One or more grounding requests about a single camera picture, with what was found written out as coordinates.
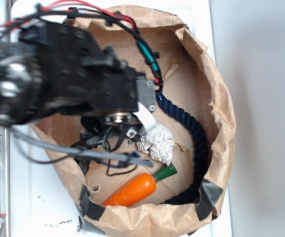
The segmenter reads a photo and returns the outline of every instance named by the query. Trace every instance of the metal frame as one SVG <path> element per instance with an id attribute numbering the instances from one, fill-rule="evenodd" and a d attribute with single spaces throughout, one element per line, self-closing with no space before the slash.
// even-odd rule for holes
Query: metal frame
<path id="1" fill-rule="evenodd" d="M 10 19 L 10 8 L 11 0 L 0 0 L 0 24 Z M 0 128 L 0 214 L 4 222 L 0 237 L 10 236 L 9 188 L 9 131 Z"/>

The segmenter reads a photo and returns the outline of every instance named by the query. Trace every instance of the brown paper bag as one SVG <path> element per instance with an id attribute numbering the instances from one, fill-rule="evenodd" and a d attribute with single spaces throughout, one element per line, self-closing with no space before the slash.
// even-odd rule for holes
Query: brown paper bag
<path id="1" fill-rule="evenodd" d="M 106 167 L 91 164 L 84 177 L 70 158 L 54 165 L 68 192 L 84 213 L 84 218 L 107 236 L 176 237 L 191 233 L 219 216 L 232 166 L 236 121 L 231 96 L 206 47 L 175 15 L 143 7 L 124 5 L 109 9 L 132 16 L 142 37 L 153 51 L 160 53 L 159 64 L 164 76 L 163 94 L 174 104 L 194 116 L 203 126 L 210 147 L 209 169 L 200 187 L 197 203 L 185 205 L 159 204 L 185 190 L 192 183 L 193 141 L 189 132 L 173 118 L 157 108 L 154 117 L 170 129 L 176 143 L 173 163 L 178 174 L 157 184 L 151 196 L 133 207 L 102 207 L 100 204 L 131 178 L 142 172 L 155 173 L 160 167 L 117 178 L 105 175 Z M 89 30 L 103 48 L 112 45 L 119 59 L 128 61 L 137 71 L 152 74 L 138 53 L 132 36 L 121 28 L 107 27 L 102 20 L 78 18 L 75 27 Z M 34 131 L 45 141 L 70 146 L 79 140 L 80 118 L 59 115 L 42 120 Z M 121 152 L 135 150 L 123 144 Z M 62 154 L 48 152 L 50 159 Z"/>

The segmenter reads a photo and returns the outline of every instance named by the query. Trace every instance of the navy rope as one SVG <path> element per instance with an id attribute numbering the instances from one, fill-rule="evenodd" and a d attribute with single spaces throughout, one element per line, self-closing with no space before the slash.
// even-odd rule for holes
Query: navy rope
<path id="1" fill-rule="evenodd" d="M 208 167 L 208 144 L 205 136 L 205 131 L 202 129 L 201 124 L 197 122 L 194 117 L 185 112 L 183 109 L 172 104 L 172 102 L 166 99 L 160 92 L 157 93 L 157 101 L 159 106 L 166 114 L 176 119 L 190 131 L 195 147 L 194 182 L 187 190 L 166 200 L 164 203 L 173 205 L 193 203 L 194 200 L 200 195 L 199 187 L 202 183 L 204 175 L 207 172 Z"/>

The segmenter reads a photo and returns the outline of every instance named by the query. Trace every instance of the crumpled white paper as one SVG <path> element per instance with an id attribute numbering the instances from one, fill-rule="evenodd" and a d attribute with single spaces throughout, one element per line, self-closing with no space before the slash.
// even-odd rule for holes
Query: crumpled white paper
<path id="1" fill-rule="evenodd" d="M 152 159 L 169 166 L 173 158 L 173 135 L 168 128 L 157 123 L 154 129 L 141 137 L 137 147 L 139 151 L 150 154 Z"/>

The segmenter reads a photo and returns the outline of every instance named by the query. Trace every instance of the orange carrot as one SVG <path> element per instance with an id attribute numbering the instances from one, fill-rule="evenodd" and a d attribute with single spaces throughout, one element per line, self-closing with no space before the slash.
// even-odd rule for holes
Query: orange carrot
<path id="1" fill-rule="evenodd" d="M 146 198 L 156 190 L 156 184 L 172 174 L 177 173 L 173 164 L 163 167 L 154 176 L 143 173 L 129 181 L 116 193 L 110 196 L 103 206 L 131 206 Z"/>

